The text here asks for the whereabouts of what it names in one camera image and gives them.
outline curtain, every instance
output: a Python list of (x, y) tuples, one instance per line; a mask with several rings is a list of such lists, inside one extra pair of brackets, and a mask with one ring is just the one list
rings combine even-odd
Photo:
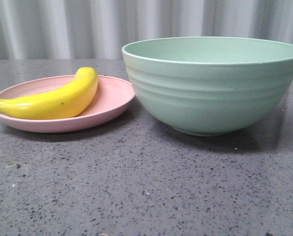
[(121, 59), (176, 36), (293, 44), (293, 0), (0, 0), (0, 59)]

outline plate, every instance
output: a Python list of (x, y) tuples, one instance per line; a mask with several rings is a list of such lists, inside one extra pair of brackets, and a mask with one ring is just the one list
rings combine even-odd
[[(0, 92), (0, 98), (15, 98), (57, 89), (74, 75), (53, 76), (32, 80)], [(108, 122), (122, 114), (134, 98), (131, 83), (111, 76), (98, 76), (94, 99), (78, 116), (64, 119), (19, 119), (0, 114), (0, 121), (16, 129), (35, 133), (62, 133), (82, 130)]]

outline countertop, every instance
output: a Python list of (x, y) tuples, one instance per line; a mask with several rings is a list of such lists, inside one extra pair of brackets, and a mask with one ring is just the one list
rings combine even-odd
[[(0, 91), (122, 60), (0, 60)], [(276, 109), (219, 137), (179, 133), (134, 98), (86, 130), (0, 122), (0, 236), (293, 236), (293, 83)]]

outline banana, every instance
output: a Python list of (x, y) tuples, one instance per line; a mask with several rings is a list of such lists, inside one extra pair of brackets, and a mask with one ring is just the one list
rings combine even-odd
[(0, 98), (0, 113), (20, 119), (61, 119), (75, 117), (96, 94), (98, 76), (91, 67), (80, 68), (62, 87), (18, 98)]

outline mint green bowl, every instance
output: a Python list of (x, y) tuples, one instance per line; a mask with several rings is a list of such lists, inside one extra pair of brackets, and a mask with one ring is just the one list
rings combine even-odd
[(293, 80), (293, 45), (250, 38), (175, 37), (125, 45), (141, 104), (197, 136), (245, 128), (276, 107)]

